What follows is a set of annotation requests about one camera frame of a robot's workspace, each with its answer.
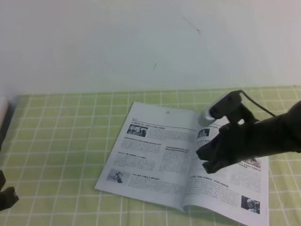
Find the green tablecloth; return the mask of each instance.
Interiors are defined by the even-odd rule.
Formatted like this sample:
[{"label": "green tablecloth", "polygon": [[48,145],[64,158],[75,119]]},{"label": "green tablecloth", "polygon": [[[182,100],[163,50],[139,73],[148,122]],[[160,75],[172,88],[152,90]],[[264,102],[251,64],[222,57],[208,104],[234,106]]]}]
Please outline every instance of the green tablecloth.
[{"label": "green tablecloth", "polygon": [[[0,153],[7,186],[20,201],[0,226],[239,225],[212,211],[184,214],[94,189],[134,101],[200,110],[229,89],[21,96]],[[301,99],[301,87],[245,91],[276,114]],[[269,117],[250,102],[258,119]],[[301,225],[301,154],[270,157],[271,226]]]}]

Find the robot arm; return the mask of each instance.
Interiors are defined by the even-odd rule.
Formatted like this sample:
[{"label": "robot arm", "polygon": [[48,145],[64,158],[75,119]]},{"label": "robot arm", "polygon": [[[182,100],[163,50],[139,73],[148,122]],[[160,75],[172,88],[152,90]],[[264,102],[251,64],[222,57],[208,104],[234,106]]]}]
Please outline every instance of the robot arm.
[{"label": "robot arm", "polygon": [[207,173],[242,160],[284,152],[301,152],[301,101],[289,112],[258,121],[241,103],[234,91],[202,113],[199,123],[207,126],[212,120],[226,116],[229,124],[208,144],[197,150]]}]

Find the black object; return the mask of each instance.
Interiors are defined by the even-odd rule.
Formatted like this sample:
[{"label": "black object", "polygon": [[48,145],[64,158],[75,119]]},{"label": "black object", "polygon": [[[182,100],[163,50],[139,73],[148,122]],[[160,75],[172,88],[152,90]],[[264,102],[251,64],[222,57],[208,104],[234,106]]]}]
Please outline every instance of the black object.
[{"label": "black object", "polygon": [[301,101],[285,114],[258,121],[241,103],[240,93],[230,92],[209,110],[215,119],[226,116],[230,123],[197,150],[207,173],[254,157],[301,152]]},{"label": "black object", "polygon": [[[0,170],[0,191],[6,183],[3,171]],[[0,211],[11,208],[17,201],[19,197],[15,193],[14,187],[8,187],[4,191],[0,192]]]}]

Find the white grid line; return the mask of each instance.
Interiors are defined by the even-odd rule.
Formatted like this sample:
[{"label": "white grid line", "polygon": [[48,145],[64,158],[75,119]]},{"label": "white grid line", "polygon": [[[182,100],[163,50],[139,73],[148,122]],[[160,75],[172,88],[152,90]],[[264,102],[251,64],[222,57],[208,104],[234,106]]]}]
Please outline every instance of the white grid line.
[{"label": "white grid line", "polygon": [[[94,105],[94,108],[93,108],[93,116],[94,116],[94,114],[95,114],[95,105]],[[86,162],[86,158],[87,158],[87,151],[85,152],[84,163]],[[80,197],[80,190],[81,190],[82,180],[83,180],[83,176],[84,176],[84,171],[85,171],[85,164],[84,164],[84,166],[82,167],[82,170],[81,170],[80,181],[79,181],[79,190],[78,190],[76,206],[75,206],[75,214],[74,214],[74,217],[73,217],[72,225],[75,224],[75,217],[76,217],[76,213],[77,213],[78,207],[79,207],[79,197]]]},{"label": "white grid line", "polygon": [[279,193],[278,193],[278,189],[277,189],[277,187],[276,187],[276,183],[275,183],[275,180],[274,180],[273,177],[272,177],[272,182],[273,182],[273,185],[274,185],[275,190],[276,190],[276,194],[277,194],[278,201],[279,201],[279,203],[280,203],[280,207],[281,207],[281,210],[282,210],[283,215],[284,215],[284,218],[285,218],[286,225],[289,226],[288,219],[287,219],[286,213],[285,213],[285,211],[284,211],[284,208],[283,208],[283,205],[282,205],[282,202],[281,202],[281,199],[280,199],[280,195],[279,195]]},{"label": "white grid line", "polygon": [[[280,99],[280,103],[281,103],[282,107],[285,109],[285,106],[284,106],[283,100],[281,99],[279,90],[276,89],[276,91],[277,91],[278,97],[279,97],[279,99]],[[291,175],[293,176],[293,181],[294,181],[294,183],[295,183],[295,185],[296,185],[297,190],[299,191],[299,196],[300,196],[300,198],[301,198],[300,189],[299,189],[298,183],[297,183],[297,181],[296,181],[296,178],[295,178],[295,176],[294,176],[294,174],[293,174],[292,167],[291,167],[291,165],[290,165],[290,163],[289,163],[289,161],[288,161],[288,159],[287,159],[286,153],[284,153],[284,156],[285,156],[285,159],[286,159],[288,168],[290,169]]]},{"label": "white grid line", "polygon": [[[194,104],[196,104],[196,105],[210,105],[210,104],[212,104],[212,103],[210,103],[210,102],[207,102],[207,103],[204,103],[204,102],[201,102],[201,103],[181,103],[181,104],[178,104],[179,106],[181,105],[183,105],[183,106],[185,106],[185,105],[194,105]],[[252,110],[252,112],[254,112],[254,113],[262,113],[262,112],[264,112],[263,110]],[[275,113],[283,113],[283,112],[285,112],[285,110],[273,110],[273,112],[275,112]],[[113,115],[111,115],[111,117],[126,117],[127,116],[127,114],[113,114]],[[14,120],[21,120],[21,119],[38,119],[40,116],[36,116],[36,117],[16,117],[16,118],[14,118]],[[68,118],[74,118],[74,116],[43,116],[43,119],[56,119],[57,117],[59,117],[60,119],[68,119]],[[108,114],[104,114],[104,115],[95,115],[95,117],[110,117],[110,115],[108,115]],[[90,115],[90,116],[77,116],[76,118],[92,118],[92,116]]]},{"label": "white grid line", "polygon": [[[79,111],[79,107],[77,107],[76,112],[75,112],[75,115],[77,115],[78,111]],[[74,122],[73,122],[73,127],[72,127],[72,129],[71,129],[71,136],[72,136],[72,134],[73,134],[74,128],[75,128],[75,120],[74,120]],[[69,148],[70,148],[70,144],[71,144],[71,140],[69,140],[69,143],[68,143],[68,150],[69,150]],[[68,158],[68,153],[66,153],[66,155],[65,155],[64,165],[63,165],[61,177],[60,177],[60,180],[59,180],[59,184],[58,184],[58,188],[57,188],[57,193],[56,193],[55,201],[54,201],[54,204],[53,204],[52,215],[51,215],[51,217],[50,217],[50,225],[52,225],[53,213],[54,213],[54,211],[55,211],[55,206],[56,206],[58,194],[59,194],[59,191],[60,191],[60,188],[61,188],[61,184],[62,184],[62,180],[63,180],[63,174],[64,174],[64,171],[65,171],[65,166],[66,166],[66,162],[67,162],[67,158]]]},{"label": "white grid line", "polygon": [[[113,106],[113,93],[111,93],[110,115],[112,113],[112,106]],[[106,143],[105,143],[106,152],[104,153],[104,163],[106,163],[106,159],[107,159],[107,150],[108,150],[108,142],[109,142],[108,137],[109,137],[109,132],[110,132],[110,126],[111,126],[111,117],[109,116],[109,128],[107,130],[107,138],[106,138]],[[102,193],[100,192],[99,197],[98,197],[98,206],[97,206],[98,211],[100,211],[101,196],[102,196]],[[98,226],[98,222],[99,222],[99,216],[97,215],[96,216],[96,226]]]},{"label": "white grid line", "polygon": [[[43,108],[43,110],[42,110],[42,114],[41,114],[41,117],[40,117],[40,119],[39,119],[38,126],[40,125],[40,123],[41,123],[41,121],[42,121],[42,115],[43,115],[43,113],[44,113],[44,111],[45,111],[45,105],[44,105],[44,108]],[[33,142],[34,142],[34,140],[35,140],[36,135],[37,135],[37,130],[35,131],[35,134],[34,134],[34,136],[33,136],[33,140],[32,140],[32,143],[31,143],[31,146],[30,146],[29,150],[32,149],[32,145],[33,145]],[[28,158],[29,158],[29,154],[27,154],[27,157],[26,157],[24,166],[27,165]],[[45,167],[42,167],[42,171],[41,171],[41,173],[40,173],[40,179],[42,179],[42,177],[43,177],[43,172],[44,172],[43,170],[44,170],[44,168],[45,168]],[[37,188],[36,188],[35,196],[38,194],[39,188],[40,188],[40,180],[39,180],[38,185],[37,185]],[[31,210],[30,210],[29,217],[28,217],[27,223],[26,223],[27,226],[29,225],[29,221],[30,221],[30,218],[31,218],[30,215],[32,214],[32,211],[33,211],[33,208],[34,208],[34,204],[35,204],[35,200],[36,200],[36,198],[33,198]]]},{"label": "white grid line", "polygon": [[[262,93],[262,91],[260,90],[259,93],[260,93],[260,95],[261,95],[261,98],[263,99],[263,93]],[[271,168],[270,168],[270,165],[269,165],[269,173],[270,173],[270,175],[272,175],[272,170],[271,170]],[[281,199],[280,199],[280,195],[279,195],[279,193],[277,192],[278,189],[277,189],[277,187],[276,187],[276,183],[275,183],[274,177],[271,177],[271,179],[272,179],[273,185],[274,185],[275,190],[276,190],[276,194],[277,194],[277,197],[278,197],[278,201],[279,201],[279,203],[280,203],[281,210],[282,210],[283,215],[284,215],[284,217],[285,217],[285,222],[286,222],[287,226],[289,226],[289,221],[288,221],[287,216],[286,216],[286,213],[285,213],[285,211],[284,211],[284,208],[283,208],[283,205],[282,205],[282,202],[281,202]]]},{"label": "white grid line", "polygon": [[[7,163],[8,163],[8,160],[9,160],[9,156],[6,158],[6,161],[5,161],[4,166],[3,166],[3,171],[4,171],[4,172],[5,172],[5,167],[6,167]],[[20,175],[20,177],[19,177],[19,179],[18,179],[18,183],[17,183],[17,185],[16,185],[16,190],[18,190],[18,188],[19,188],[19,184],[20,184],[20,181],[21,181],[21,178],[22,178],[23,173],[24,173],[24,170],[22,170],[21,175]],[[7,216],[6,216],[5,220],[4,220],[4,224],[3,224],[3,225],[6,225],[6,223],[7,223],[7,221],[8,221],[8,217],[9,217],[9,215],[10,215],[10,212],[11,212],[11,209],[8,210],[8,213],[7,213]]]}]

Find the open magazine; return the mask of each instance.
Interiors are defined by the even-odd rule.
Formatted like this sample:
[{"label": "open magazine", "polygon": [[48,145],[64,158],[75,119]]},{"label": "open magazine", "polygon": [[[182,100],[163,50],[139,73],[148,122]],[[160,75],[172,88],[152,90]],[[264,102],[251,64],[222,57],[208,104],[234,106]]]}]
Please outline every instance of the open magazine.
[{"label": "open magazine", "polygon": [[196,155],[227,118],[135,102],[95,188],[187,211],[208,208],[248,226],[269,225],[268,157],[207,174]]}]

